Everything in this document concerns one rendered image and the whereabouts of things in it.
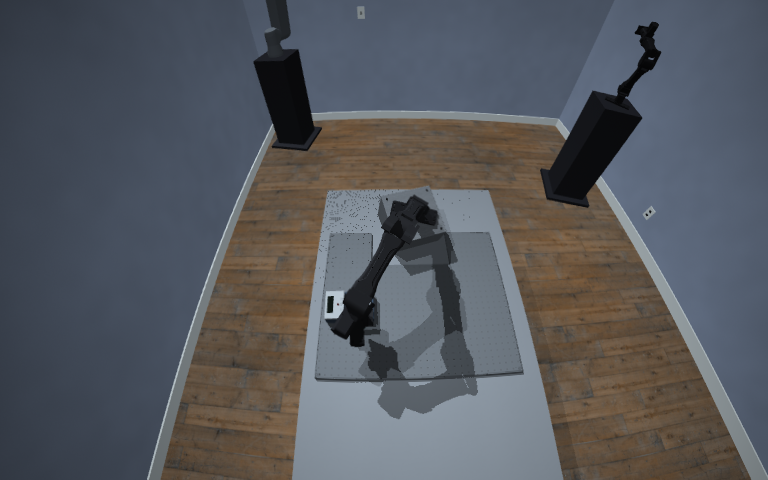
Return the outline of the dark blue dock with white console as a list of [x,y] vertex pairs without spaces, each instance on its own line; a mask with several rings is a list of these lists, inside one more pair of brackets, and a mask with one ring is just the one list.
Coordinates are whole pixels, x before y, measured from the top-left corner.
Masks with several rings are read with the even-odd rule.
[[345,308],[345,305],[342,303],[344,297],[344,291],[326,291],[324,319],[327,323],[336,322]]

